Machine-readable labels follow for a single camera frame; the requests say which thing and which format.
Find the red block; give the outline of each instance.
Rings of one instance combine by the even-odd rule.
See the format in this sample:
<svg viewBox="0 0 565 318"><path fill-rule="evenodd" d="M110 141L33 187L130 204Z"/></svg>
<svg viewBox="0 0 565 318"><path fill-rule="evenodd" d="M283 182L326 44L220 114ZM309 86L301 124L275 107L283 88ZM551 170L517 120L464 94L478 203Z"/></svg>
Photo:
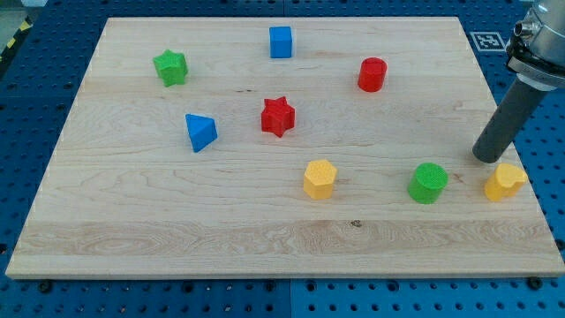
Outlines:
<svg viewBox="0 0 565 318"><path fill-rule="evenodd" d="M377 92L382 88L387 74L387 63L377 57L369 57L361 64L358 85L366 92Z"/></svg>
<svg viewBox="0 0 565 318"><path fill-rule="evenodd" d="M282 137L287 129L294 127L294 117L294 108L286 102L286 97L266 99L261 113L261 130Z"/></svg>

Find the wood grain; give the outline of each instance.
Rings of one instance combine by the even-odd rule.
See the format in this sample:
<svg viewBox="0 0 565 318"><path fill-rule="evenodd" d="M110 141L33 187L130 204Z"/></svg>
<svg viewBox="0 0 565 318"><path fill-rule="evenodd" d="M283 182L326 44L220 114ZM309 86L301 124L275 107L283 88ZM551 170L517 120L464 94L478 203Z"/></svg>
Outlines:
<svg viewBox="0 0 565 318"><path fill-rule="evenodd" d="M268 58L290 25L292 59ZM163 87L151 58L183 51ZM377 94L365 57L388 63ZM264 98L297 111L260 131ZM7 269L12 278L559 276L531 186L500 203L471 147L495 103L455 18L109 19ZM185 113L219 137L190 149ZM311 160L339 170L332 199L302 191ZM510 148L503 162L519 163ZM449 174L420 205L422 162Z"/></svg>

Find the red cylinder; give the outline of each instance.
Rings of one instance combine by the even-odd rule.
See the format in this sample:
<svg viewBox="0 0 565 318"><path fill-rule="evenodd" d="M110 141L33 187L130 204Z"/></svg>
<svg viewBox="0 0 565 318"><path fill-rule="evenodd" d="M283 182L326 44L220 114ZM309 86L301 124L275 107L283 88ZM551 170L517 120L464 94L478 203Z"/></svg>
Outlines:
<svg viewBox="0 0 565 318"><path fill-rule="evenodd" d="M377 57L366 58L361 64L358 85L366 92L377 92L382 88L387 74L387 64Z"/></svg>

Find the yellow hexagonal block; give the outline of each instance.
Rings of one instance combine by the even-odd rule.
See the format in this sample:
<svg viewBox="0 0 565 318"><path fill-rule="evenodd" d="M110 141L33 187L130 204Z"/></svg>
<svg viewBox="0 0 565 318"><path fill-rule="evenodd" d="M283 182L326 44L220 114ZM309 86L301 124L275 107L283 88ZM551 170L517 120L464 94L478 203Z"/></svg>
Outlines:
<svg viewBox="0 0 565 318"><path fill-rule="evenodd" d="M528 181L522 168L509 163L501 163L485 183L485 195L490 201L500 201L502 197L515 196Z"/></svg>
<svg viewBox="0 0 565 318"><path fill-rule="evenodd" d="M314 200L329 199L334 191L337 168L326 159L308 163L304 173L304 191Z"/></svg>

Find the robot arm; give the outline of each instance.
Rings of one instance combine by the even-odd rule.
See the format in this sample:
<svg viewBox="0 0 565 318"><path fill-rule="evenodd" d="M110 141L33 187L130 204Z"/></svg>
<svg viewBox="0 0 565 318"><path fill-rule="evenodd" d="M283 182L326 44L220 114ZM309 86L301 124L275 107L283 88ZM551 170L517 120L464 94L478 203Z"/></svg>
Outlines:
<svg viewBox="0 0 565 318"><path fill-rule="evenodd" d="M473 147L485 163L501 157L547 92L565 88L565 0L536 0L506 51L517 75Z"/></svg>

